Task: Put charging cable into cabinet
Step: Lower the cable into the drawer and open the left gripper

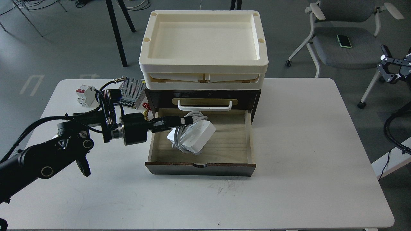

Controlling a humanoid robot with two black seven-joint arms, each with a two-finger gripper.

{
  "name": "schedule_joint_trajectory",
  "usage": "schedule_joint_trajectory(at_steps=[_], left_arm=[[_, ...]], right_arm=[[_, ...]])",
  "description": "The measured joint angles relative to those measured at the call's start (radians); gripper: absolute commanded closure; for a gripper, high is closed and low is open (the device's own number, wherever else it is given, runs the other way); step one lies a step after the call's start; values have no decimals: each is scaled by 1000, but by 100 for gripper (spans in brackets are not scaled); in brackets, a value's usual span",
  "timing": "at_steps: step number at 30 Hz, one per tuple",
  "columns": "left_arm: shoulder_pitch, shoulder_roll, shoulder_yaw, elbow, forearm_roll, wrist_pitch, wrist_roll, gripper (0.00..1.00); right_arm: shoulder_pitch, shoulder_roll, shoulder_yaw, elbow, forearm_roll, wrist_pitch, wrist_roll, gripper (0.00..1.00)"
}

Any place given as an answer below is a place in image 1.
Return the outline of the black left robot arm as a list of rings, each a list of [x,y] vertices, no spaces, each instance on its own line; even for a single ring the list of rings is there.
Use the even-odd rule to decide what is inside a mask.
[[[158,133],[171,130],[182,125],[194,123],[192,116],[164,116],[145,120],[142,113],[121,114],[119,123],[115,113],[115,105],[122,96],[120,89],[105,89],[102,86],[95,90],[98,107],[94,110],[73,114],[71,116],[43,117],[29,125],[18,140],[1,159],[0,200],[10,202],[10,198],[38,178],[49,179],[72,162],[89,176],[91,170],[86,155],[94,147],[90,131],[100,133],[104,143],[113,139],[122,139],[126,146],[144,143],[148,139],[148,131]],[[25,150],[13,151],[32,130],[52,120],[63,120],[57,128],[57,136],[49,141],[30,146]]]

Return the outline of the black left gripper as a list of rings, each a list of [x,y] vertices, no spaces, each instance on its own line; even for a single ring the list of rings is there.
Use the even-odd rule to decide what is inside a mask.
[[[179,117],[177,115],[156,117],[149,122],[140,112],[122,115],[120,121],[125,146],[146,142],[149,130],[151,133],[160,133],[182,125],[194,124],[192,116]]]

